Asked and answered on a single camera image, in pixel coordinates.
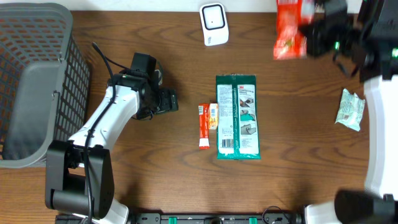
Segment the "red snack bag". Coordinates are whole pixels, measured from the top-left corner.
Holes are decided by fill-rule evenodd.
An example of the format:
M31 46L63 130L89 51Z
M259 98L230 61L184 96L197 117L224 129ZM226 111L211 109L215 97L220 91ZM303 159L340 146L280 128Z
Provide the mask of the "red snack bag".
M274 60L305 58L307 40L299 26L311 23L315 13L314 0L276 0L277 40Z

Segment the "red packet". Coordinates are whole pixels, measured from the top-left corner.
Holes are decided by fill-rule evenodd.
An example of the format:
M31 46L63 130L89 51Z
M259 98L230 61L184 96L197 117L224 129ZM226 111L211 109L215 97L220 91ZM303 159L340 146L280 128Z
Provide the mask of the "red packet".
M208 103L202 103L198 106L199 111L199 124L200 124L200 139L199 139L199 149L209 149L209 127L208 127Z

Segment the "orange tissue pack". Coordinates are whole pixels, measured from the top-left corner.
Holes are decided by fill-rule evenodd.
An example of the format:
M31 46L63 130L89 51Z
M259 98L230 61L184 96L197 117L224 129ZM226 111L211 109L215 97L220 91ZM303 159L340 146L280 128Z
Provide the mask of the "orange tissue pack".
M218 104L210 103L208 111L208 127L209 129L217 129L218 127Z

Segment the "dark green packet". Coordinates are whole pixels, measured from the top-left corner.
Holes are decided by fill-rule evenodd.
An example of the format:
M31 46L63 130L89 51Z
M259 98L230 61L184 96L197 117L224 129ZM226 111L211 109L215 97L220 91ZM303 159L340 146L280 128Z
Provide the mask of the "dark green packet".
M255 75L216 76L217 158L261 159Z

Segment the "light green wipes pack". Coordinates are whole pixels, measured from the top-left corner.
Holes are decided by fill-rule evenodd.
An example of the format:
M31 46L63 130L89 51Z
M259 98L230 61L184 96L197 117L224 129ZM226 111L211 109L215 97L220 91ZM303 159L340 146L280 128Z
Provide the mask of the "light green wipes pack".
M347 89L344 89L335 123L340 123L347 128L360 131L365 104L366 100L362 100L356 93L351 94Z

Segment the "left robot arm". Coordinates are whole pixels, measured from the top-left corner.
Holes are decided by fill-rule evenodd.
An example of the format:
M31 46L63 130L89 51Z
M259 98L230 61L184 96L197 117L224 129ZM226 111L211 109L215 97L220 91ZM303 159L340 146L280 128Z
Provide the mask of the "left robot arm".
M127 223L129 208L114 197L111 151L127 122L177 111L175 90L149 77L115 74L89 120L66 141L47 149L45 205L83 223Z

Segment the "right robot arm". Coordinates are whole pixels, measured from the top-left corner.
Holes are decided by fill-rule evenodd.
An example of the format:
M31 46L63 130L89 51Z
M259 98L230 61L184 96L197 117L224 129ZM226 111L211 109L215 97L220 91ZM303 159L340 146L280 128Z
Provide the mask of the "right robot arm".
M369 113L364 190L340 189L331 202L308 205L303 223L397 223L397 1L366 0L357 19L346 1L317 1L323 19L299 27L307 54L351 57ZM357 28L354 22L362 26Z

